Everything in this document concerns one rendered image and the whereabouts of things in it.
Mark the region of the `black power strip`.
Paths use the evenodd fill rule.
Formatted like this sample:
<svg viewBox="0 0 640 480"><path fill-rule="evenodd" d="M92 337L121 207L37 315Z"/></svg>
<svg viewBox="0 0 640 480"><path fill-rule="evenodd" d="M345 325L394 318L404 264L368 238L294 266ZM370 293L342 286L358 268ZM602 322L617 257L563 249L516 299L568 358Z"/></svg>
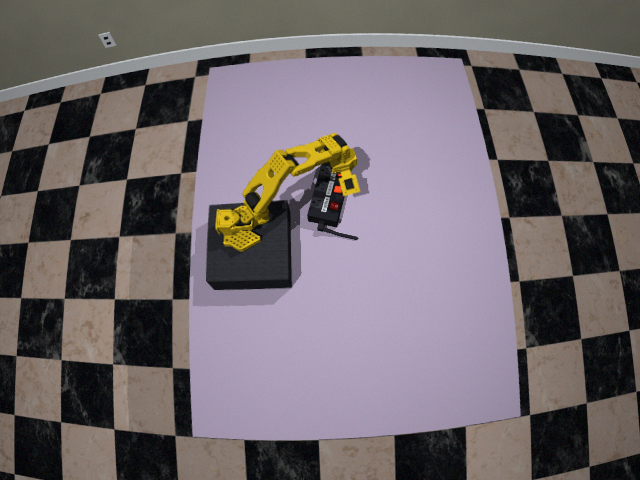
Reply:
<svg viewBox="0 0 640 480"><path fill-rule="evenodd" d="M337 227L344 197L339 182L342 175L332 173L329 162L321 164L316 186L307 214L308 221L318 223L317 231L358 240L358 237L338 233L324 228Z"/></svg>

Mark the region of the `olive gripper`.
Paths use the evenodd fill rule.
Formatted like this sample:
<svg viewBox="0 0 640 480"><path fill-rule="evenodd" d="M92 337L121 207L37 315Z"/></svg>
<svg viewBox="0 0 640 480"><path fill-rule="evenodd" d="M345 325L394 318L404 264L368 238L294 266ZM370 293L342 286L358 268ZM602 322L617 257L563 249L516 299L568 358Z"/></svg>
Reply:
<svg viewBox="0 0 640 480"><path fill-rule="evenodd" d="M332 173L342 175L342 178L339 178L339 182L343 196L360 192L356 175L351 175L351 171L357 165L357 157L353 148L350 149L350 155L351 157L343 163L337 160L329 162Z"/></svg>

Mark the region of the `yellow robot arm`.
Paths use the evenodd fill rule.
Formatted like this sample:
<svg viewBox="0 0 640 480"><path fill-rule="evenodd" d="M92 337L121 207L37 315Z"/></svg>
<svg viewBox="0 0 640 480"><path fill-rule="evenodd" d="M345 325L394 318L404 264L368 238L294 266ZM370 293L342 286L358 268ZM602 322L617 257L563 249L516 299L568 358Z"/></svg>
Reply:
<svg viewBox="0 0 640 480"><path fill-rule="evenodd" d="M260 236L251 230L269 221L268 206L290 173L296 177L326 162L335 159L343 162L351 157L349 146L337 133L318 138L317 141L306 145L288 148L285 152L276 150L243 191L244 204L250 211L246 206L240 206L234 210L219 210L217 228L224 234L225 246L244 251L261 242ZM299 165L294 157L305 157L307 161ZM263 192L260 197L255 191L262 185Z"/></svg>

